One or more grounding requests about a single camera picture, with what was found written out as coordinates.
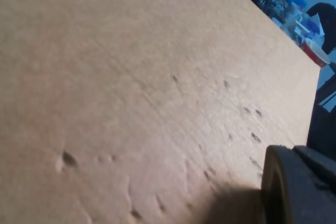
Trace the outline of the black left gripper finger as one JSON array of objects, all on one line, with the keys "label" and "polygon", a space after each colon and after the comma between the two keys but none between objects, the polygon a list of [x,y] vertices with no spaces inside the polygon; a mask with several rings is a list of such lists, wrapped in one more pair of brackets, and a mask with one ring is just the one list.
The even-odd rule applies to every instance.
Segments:
[{"label": "black left gripper finger", "polygon": [[306,146],[266,149],[266,223],[335,223],[335,161]]}]

